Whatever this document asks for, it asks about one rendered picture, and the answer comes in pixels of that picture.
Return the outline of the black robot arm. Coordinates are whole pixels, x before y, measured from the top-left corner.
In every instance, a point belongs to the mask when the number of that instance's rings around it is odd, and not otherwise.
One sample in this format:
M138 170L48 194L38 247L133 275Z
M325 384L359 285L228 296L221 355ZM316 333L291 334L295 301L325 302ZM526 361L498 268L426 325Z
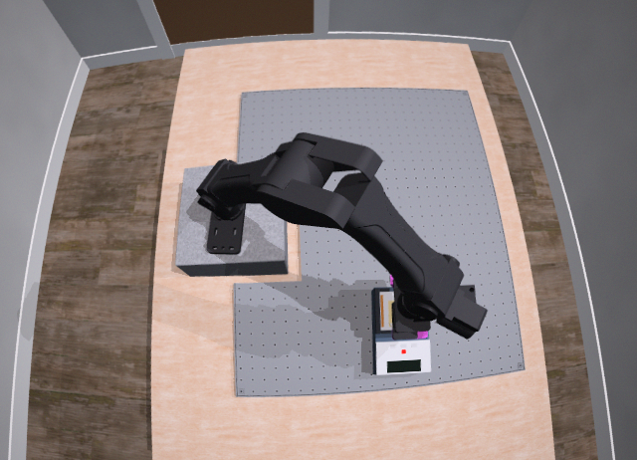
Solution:
M429 247L392 205L374 176L382 161L367 146L307 132L260 160L218 160L196 190L198 204L211 211L206 249L241 252L246 204L262 204L292 224L339 229L389 272L406 309L421 316L413 322L437 319L469 339L488 310L476 304L475 285L460 286L460 262ZM334 192L323 189L333 172L357 169Z

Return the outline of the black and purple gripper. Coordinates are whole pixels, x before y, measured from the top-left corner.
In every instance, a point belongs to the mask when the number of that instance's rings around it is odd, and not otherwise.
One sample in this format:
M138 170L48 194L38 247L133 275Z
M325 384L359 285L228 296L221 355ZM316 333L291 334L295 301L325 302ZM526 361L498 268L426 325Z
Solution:
M400 295L401 291L391 276L390 285L394 290L394 302L391 305L392 338L394 340L426 339L428 337L428 331L431 329L430 322L413 322L421 316L413 315L406 309L403 296Z

